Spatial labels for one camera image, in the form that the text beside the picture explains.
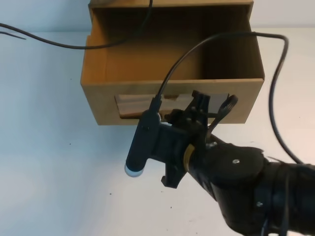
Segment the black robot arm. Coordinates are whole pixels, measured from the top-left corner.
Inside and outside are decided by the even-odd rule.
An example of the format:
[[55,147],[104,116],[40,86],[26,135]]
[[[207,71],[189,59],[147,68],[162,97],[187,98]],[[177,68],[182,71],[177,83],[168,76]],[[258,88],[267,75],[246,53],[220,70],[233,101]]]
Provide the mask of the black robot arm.
[[153,151],[165,163],[162,183],[176,188],[185,174],[218,203],[232,230],[245,236],[315,233],[315,168],[271,162],[256,147],[206,135],[210,97],[193,92],[185,110],[167,114]]

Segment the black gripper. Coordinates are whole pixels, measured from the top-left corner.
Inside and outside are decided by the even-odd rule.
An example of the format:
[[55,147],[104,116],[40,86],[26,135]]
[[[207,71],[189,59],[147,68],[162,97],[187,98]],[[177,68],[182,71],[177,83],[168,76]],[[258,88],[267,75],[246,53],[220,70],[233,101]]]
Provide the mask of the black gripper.
[[185,174],[218,203],[222,216],[238,233],[259,233],[264,214],[257,193],[264,176],[265,158],[255,147],[239,147],[212,135],[238,102],[229,96],[208,126],[210,96],[196,90],[185,111],[173,110],[155,135],[150,158],[165,164],[162,183],[176,188]]

